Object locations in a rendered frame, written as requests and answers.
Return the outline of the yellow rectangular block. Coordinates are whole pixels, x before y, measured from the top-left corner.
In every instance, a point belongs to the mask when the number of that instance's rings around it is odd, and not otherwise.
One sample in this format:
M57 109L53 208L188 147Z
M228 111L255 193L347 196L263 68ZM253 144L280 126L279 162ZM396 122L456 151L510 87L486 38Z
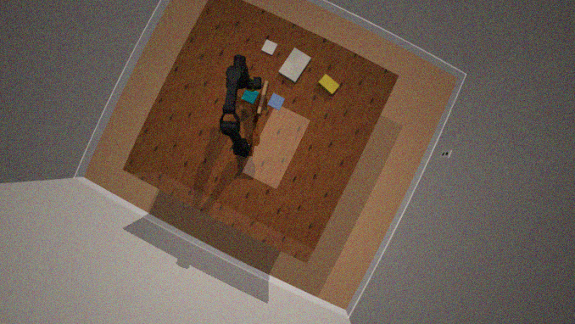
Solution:
M340 86L336 83L333 79L331 79L327 74L325 74L318 83L326 92L328 92L331 96Z

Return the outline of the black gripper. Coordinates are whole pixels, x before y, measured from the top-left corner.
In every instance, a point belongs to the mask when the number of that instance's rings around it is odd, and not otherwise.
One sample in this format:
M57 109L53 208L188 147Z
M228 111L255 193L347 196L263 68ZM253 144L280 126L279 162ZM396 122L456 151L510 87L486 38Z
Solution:
M241 85L238 86L238 89L244 89L245 87L247 87L247 89L252 89L253 88L253 84L254 84L254 88L253 89L260 89L261 88L261 78L260 77L254 77L254 81L252 78L248 78L246 75L246 81ZM226 87L228 86L228 80L226 78Z

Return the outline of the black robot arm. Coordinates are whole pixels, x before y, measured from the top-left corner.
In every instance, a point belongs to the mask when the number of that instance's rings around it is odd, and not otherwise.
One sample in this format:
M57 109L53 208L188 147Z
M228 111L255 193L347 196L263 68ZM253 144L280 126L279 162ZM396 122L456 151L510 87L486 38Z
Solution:
M223 134L230 136L233 142L233 154L247 158L251 148L249 147L246 138L241 138L239 135L240 119L236 111L238 86L241 86L246 81L245 75L250 78L248 67L245 63L246 57L237 54L234 56L233 66L230 66L226 71L228 86L226 90L225 105L223 105L222 108L223 115L220 119L220 128ZM236 121L223 121L225 114L235 116Z

